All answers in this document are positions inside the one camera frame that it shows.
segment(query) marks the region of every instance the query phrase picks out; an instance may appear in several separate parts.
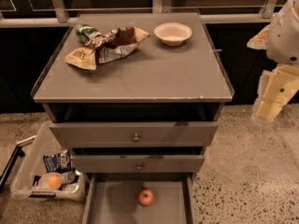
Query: gray cabinet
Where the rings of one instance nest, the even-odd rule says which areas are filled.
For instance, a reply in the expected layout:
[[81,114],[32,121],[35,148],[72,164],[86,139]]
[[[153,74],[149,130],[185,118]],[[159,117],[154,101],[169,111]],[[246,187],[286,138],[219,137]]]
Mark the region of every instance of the gray cabinet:
[[[192,37],[177,47],[164,45],[153,30],[170,21],[190,26]],[[199,16],[81,14],[78,23],[102,33],[132,25],[150,33],[130,56],[86,71],[64,62],[80,45],[73,29],[33,90],[52,120],[52,133],[90,181],[84,222],[140,223],[151,213],[173,218],[171,223],[194,223],[192,179],[234,93]],[[149,208],[136,199],[145,186],[157,196]],[[123,190],[120,200],[131,200],[125,205],[130,208],[113,198],[117,189]],[[167,200],[169,190],[179,202]],[[163,211],[166,204],[179,217]]]

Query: bowl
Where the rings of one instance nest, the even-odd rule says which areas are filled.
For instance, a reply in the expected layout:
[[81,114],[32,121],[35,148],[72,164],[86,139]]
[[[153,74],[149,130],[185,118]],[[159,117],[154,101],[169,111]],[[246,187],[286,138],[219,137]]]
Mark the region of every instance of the bowl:
[[192,30],[189,26],[184,24],[168,22],[157,26],[154,33],[167,46],[174,47],[187,40],[192,35]]
[[63,176],[55,172],[42,175],[38,181],[38,186],[42,189],[59,189],[62,184]]

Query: gray tabletop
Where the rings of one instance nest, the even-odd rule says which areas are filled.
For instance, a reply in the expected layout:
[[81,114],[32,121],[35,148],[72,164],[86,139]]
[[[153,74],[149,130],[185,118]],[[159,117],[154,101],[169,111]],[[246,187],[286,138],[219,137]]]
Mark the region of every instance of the gray tabletop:
[[[154,28],[164,22],[191,27],[192,37],[178,47],[164,45]],[[128,57],[101,64],[95,71],[77,68],[64,57],[79,47],[75,28],[34,95],[38,103],[168,103],[227,102],[230,83],[195,13],[82,14],[102,33],[122,26],[137,26],[148,37]]]

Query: crumpled foil bag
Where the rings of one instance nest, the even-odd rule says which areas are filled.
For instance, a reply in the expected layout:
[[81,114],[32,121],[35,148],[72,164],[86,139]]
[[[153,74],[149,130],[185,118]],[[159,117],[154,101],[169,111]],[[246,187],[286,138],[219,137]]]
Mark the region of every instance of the crumpled foil bag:
[[95,34],[87,43],[66,55],[65,62],[82,69],[95,70],[98,64],[128,56],[150,36],[138,27],[122,27],[104,35]]

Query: plastic bin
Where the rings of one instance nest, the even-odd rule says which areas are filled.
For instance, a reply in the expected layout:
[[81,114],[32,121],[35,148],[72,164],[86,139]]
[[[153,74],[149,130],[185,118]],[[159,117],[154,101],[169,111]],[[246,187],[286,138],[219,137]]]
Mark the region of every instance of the plastic bin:
[[51,122],[42,124],[31,148],[23,158],[22,164],[16,174],[11,191],[26,197],[69,199],[81,202],[85,196],[86,181],[83,174],[78,176],[78,181],[69,186],[67,190],[42,189],[36,185],[35,176],[47,173],[43,162],[43,155],[53,155],[63,151],[60,144],[50,131]]

